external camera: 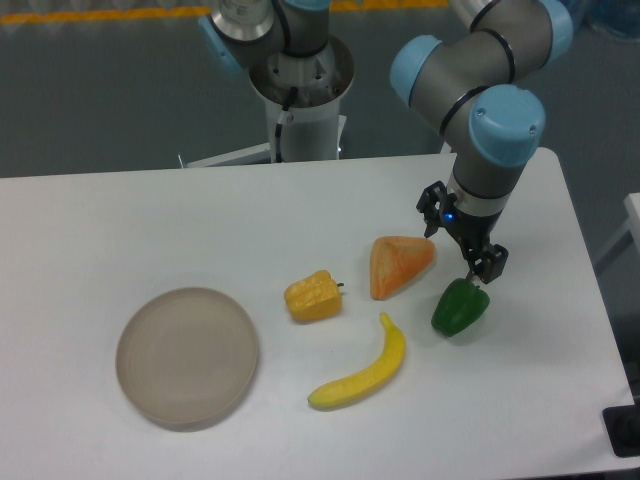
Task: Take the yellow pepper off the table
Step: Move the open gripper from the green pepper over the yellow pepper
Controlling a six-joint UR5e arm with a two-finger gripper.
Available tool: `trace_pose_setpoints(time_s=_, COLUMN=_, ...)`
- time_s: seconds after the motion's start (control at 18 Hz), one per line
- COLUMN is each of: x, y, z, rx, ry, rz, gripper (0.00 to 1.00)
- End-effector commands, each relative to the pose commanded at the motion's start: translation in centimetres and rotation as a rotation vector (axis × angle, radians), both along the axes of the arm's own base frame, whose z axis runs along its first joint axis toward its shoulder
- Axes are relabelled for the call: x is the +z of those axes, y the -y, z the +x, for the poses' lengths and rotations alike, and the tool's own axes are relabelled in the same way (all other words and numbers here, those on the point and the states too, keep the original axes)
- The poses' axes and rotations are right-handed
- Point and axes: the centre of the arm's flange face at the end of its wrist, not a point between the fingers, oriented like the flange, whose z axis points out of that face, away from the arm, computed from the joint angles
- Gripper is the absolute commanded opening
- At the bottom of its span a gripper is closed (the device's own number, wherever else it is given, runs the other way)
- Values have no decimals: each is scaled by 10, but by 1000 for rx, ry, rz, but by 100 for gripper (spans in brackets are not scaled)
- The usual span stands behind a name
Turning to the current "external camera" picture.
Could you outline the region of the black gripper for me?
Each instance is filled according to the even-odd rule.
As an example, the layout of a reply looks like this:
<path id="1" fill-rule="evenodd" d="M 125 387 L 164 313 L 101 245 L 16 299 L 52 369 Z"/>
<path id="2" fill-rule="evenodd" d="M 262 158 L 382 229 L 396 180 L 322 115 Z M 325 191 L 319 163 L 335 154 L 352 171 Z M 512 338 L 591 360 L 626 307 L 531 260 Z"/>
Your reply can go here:
<path id="1" fill-rule="evenodd" d="M 460 210 L 456 194 L 449 192 L 445 184 L 437 181 L 426 187 L 418 202 L 417 211 L 423 216 L 425 237 L 431 237 L 445 228 L 459 245 L 469 270 L 467 282 L 474 279 L 489 284 L 499 278 L 504 270 L 509 251 L 499 244 L 492 244 L 490 234 L 502 212 L 488 216 L 475 216 Z"/>

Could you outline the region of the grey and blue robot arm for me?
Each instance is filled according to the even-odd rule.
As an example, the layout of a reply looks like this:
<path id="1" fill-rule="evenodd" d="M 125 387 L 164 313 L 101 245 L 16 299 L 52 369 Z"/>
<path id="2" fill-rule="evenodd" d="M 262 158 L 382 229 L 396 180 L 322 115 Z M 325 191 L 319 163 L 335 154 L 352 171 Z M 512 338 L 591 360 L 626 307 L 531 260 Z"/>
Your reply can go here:
<path id="1" fill-rule="evenodd" d="M 456 1 L 467 35 L 446 44 L 431 35 L 395 56 L 390 84 L 453 149 L 447 181 L 421 194 L 427 235 L 445 230 L 468 276 L 498 278 L 505 247 L 490 234 L 545 127 L 538 98 L 517 81 L 563 55 L 573 23 L 558 1 Z M 354 61 L 329 32 L 326 1 L 214 1 L 199 25 L 212 55 L 247 72 L 265 105 L 275 163 L 338 155 L 339 105 Z"/>

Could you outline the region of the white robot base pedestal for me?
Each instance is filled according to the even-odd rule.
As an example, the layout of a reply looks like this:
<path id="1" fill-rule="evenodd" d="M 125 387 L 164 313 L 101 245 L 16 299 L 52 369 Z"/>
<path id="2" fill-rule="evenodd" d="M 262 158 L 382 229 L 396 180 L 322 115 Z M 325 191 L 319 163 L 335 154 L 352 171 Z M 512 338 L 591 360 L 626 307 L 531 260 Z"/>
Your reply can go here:
<path id="1" fill-rule="evenodd" d="M 346 117 L 340 104 L 354 79 L 347 46 L 331 35 L 305 58 L 277 53 L 249 70 L 265 106 L 268 141 L 186 163 L 186 168 L 335 160 Z"/>

